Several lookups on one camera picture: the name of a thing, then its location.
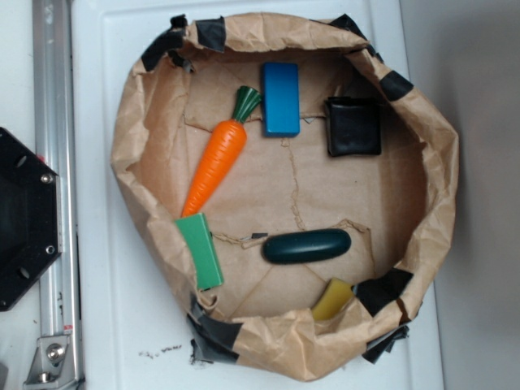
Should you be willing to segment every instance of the dark green oval object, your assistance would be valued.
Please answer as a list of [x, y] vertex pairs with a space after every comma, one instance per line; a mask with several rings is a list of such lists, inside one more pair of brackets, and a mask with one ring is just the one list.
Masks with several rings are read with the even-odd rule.
[[351, 243], [344, 230], [312, 230], [270, 237], [263, 244], [262, 254], [274, 264], [317, 262], [344, 254]]

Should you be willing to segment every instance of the black wallet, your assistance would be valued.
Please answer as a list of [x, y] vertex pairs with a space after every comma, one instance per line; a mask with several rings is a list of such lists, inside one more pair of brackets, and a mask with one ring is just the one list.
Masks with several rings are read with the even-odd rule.
[[379, 104], [375, 99], [330, 97], [327, 146], [332, 157], [347, 154], [381, 154]]

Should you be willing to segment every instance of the blue block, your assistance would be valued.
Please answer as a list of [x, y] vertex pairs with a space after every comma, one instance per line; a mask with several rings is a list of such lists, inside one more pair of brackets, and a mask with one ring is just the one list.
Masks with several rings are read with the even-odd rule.
[[264, 63], [263, 120], [266, 137], [295, 137], [300, 133], [298, 66]]

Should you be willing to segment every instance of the metal rail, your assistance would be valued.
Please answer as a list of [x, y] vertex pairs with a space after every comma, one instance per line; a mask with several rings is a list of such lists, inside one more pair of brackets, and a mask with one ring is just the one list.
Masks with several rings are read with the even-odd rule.
[[25, 389], [83, 382], [72, 114], [71, 4], [32, 0], [36, 152], [58, 173], [61, 256], [40, 279], [41, 339]]

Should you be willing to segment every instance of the carrot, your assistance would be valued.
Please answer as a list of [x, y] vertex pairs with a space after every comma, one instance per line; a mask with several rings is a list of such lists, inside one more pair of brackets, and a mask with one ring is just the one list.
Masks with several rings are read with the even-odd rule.
[[231, 119], [217, 124], [204, 150], [182, 211], [182, 218], [196, 214], [229, 172], [247, 141], [243, 123], [260, 103], [260, 93], [250, 87], [238, 89]]

